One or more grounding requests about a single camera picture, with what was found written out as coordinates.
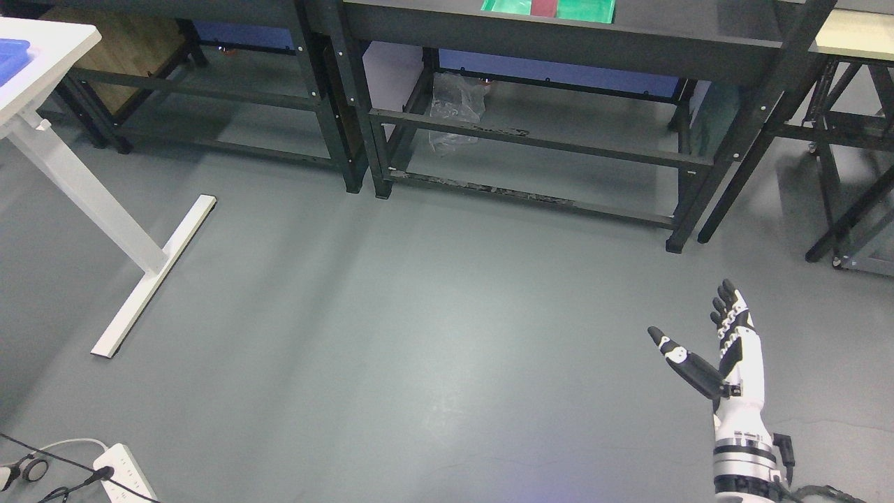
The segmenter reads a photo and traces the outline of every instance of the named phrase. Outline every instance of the robotic hand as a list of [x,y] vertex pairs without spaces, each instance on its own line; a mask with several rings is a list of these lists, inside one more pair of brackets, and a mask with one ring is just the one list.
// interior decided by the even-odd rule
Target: robotic hand
[[776,503],[786,486],[772,452],[780,448],[791,483],[795,466],[791,437],[771,435],[763,425],[763,353],[745,300],[725,279],[714,298],[711,320],[720,339],[720,369],[690,353],[656,327],[649,335],[667,363],[714,405],[714,492],[718,503]]

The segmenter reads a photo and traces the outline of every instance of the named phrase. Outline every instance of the red object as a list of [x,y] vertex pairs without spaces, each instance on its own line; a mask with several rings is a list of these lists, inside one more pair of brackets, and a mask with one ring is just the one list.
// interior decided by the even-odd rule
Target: red object
[[554,18],[558,6],[559,0],[531,0],[531,15]]

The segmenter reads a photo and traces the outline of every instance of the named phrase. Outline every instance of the black metal table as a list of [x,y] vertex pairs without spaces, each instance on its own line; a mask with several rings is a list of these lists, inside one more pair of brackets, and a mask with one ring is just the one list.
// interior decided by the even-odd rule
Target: black metal table
[[[175,19],[180,24],[181,32],[189,43],[190,52],[193,54],[197,66],[207,64],[207,60],[205,60],[204,56],[201,55],[200,49],[198,49],[198,45],[203,41],[199,39],[198,33],[192,26],[192,20],[224,21],[287,29],[290,33],[292,44],[297,50],[268,52],[286,52],[292,56],[291,61],[296,62],[301,69],[301,77],[308,94],[305,97],[257,92],[247,89],[216,89],[204,85],[189,85],[166,80],[164,78],[166,72],[154,77],[141,77],[79,68],[72,69],[59,91],[82,119],[81,121],[88,133],[91,134],[91,137],[95,139],[98,134],[102,135],[106,141],[112,143],[121,153],[126,153],[131,148],[130,143],[126,140],[126,135],[161,136],[172,141],[182,141],[183,138],[171,137],[156,131],[128,127],[125,124],[128,114],[125,116],[113,116],[110,114],[100,100],[90,92],[89,86],[85,85],[89,81],[101,81],[142,90],[159,90],[312,112],[316,115],[319,123],[329,158],[263,149],[219,141],[215,138],[193,138],[190,141],[198,145],[239,154],[277,158],[303,165],[333,167],[342,172],[348,192],[359,192],[367,163],[364,159],[364,150],[358,145],[359,142],[351,141],[351,136],[358,137],[358,133],[351,131],[351,128],[356,129],[356,121],[352,120],[350,116],[345,116],[346,114],[351,115],[352,111],[344,102],[343,95],[340,93],[340,83],[337,75],[329,74],[329,72],[337,72],[334,63],[332,63],[331,48],[325,38],[311,32],[307,13],[302,3],[294,3],[287,0],[229,2],[225,4],[210,0],[191,2],[170,0],[0,1],[0,7],[10,15],[21,15],[22,17],[27,16],[26,13],[28,12],[35,12],[35,10],[37,10],[37,13],[40,13],[41,7],[46,10],[48,6],[133,13]],[[266,47],[244,48],[267,50]],[[83,120],[85,115],[89,116],[89,120]]]
[[[885,47],[890,47],[890,43],[886,43]],[[871,219],[864,221],[864,218],[872,210],[879,209],[894,189],[894,166],[882,170],[871,186],[845,206],[840,200],[839,170],[830,145],[894,151],[894,61],[890,60],[890,51],[870,52],[873,57],[869,58],[848,55],[849,51],[842,48],[828,47],[825,50],[830,51],[830,54],[814,56],[811,69],[804,73],[801,83],[795,90],[783,94],[753,148],[749,150],[717,206],[705,221],[698,241],[706,243],[711,239],[774,138],[811,141],[811,153],[817,157],[820,192],[829,229],[805,254],[805,259],[816,262],[829,251],[834,251],[832,263],[837,268],[865,269],[890,275],[894,271],[892,262],[874,256],[873,253],[884,242],[886,233],[890,234],[894,228],[890,227],[890,222],[894,220],[894,210],[876,218],[871,225],[867,224]],[[836,77],[842,64],[847,64],[847,67]],[[857,71],[864,66],[868,69],[881,104],[880,113],[860,115],[832,110]],[[788,124],[810,89],[814,91],[804,120],[800,125]]]
[[[681,252],[727,170],[748,152],[781,93],[795,87],[798,76],[812,64],[808,48],[834,4],[834,0],[808,0],[804,5],[687,0],[668,5],[661,0],[625,0],[617,3],[613,24],[485,13],[478,0],[318,0],[308,12],[311,28],[332,39],[349,102],[358,110],[378,197],[388,197],[395,181],[485,192],[667,228],[671,235],[666,249]],[[738,86],[740,105],[716,150],[706,154],[691,153],[685,138],[678,152],[661,152],[533,137],[510,127],[483,128],[421,115],[425,103],[419,104],[419,95],[430,87],[423,81],[425,74],[406,111],[373,109],[360,58],[363,40],[711,81]],[[429,62],[429,70],[435,66]],[[382,124],[398,126],[390,140]],[[688,120],[679,125],[686,129]],[[402,140],[402,133],[411,135],[416,129],[673,166],[680,173],[679,201],[673,215],[651,215],[412,174],[395,165],[394,143]]]

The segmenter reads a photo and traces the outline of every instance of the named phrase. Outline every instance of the white cable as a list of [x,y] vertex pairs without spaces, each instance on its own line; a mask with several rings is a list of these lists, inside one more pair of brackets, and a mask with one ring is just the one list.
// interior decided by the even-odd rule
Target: white cable
[[[54,447],[56,447],[56,446],[61,446],[62,444],[71,444],[71,443],[74,443],[74,442],[90,442],[90,443],[97,444],[98,446],[102,447],[104,452],[107,451],[107,450],[109,450],[109,447],[108,447],[106,444],[100,442],[100,441],[97,440],[97,439],[67,439],[67,440],[59,440],[58,442],[54,442],[54,443],[52,443],[52,444],[50,444],[50,445],[48,445],[48,446],[46,446],[46,447],[40,448],[40,450],[47,450],[47,449],[49,449],[49,448],[54,448]],[[30,456],[34,456],[34,455],[37,454],[37,453],[38,453],[37,451],[33,451],[33,452],[31,452]]]

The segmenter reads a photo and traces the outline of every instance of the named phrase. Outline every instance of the blue panel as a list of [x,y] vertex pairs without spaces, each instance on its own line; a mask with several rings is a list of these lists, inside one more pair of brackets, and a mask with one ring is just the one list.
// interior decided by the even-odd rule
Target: blue panel
[[677,77],[441,49],[441,67],[671,98]]
[[229,22],[194,21],[202,40],[221,44],[245,44],[247,46],[292,49],[289,31],[285,28],[268,28]]
[[0,38],[0,86],[28,65],[27,40]]

